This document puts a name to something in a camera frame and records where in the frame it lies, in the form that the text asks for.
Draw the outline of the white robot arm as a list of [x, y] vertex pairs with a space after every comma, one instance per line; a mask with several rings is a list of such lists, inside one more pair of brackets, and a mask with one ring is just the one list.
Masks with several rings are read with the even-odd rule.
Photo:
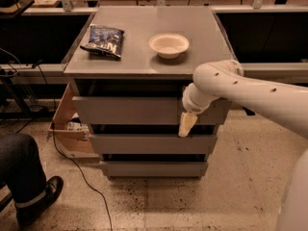
[[[198, 66], [185, 87], [179, 133], [186, 137], [197, 116], [211, 103], [225, 98], [308, 138], [308, 89], [247, 78], [239, 62], [211, 62]], [[275, 231], [308, 231], [308, 150], [295, 163], [286, 186]]]

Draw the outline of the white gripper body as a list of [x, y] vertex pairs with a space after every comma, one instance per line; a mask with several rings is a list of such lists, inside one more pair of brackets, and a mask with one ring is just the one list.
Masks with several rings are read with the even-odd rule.
[[183, 92], [182, 104], [188, 113], [202, 114], [209, 108], [208, 95], [201, 93], [199, 90], [186, 87]]

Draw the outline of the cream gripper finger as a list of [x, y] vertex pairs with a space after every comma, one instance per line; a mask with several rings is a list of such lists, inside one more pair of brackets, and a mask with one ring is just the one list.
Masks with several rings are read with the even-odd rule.
[[185, 138], [194, 127], [197, 121], [197, 115], [192, 113], [182, 113], [180, 118], [178, 136]]

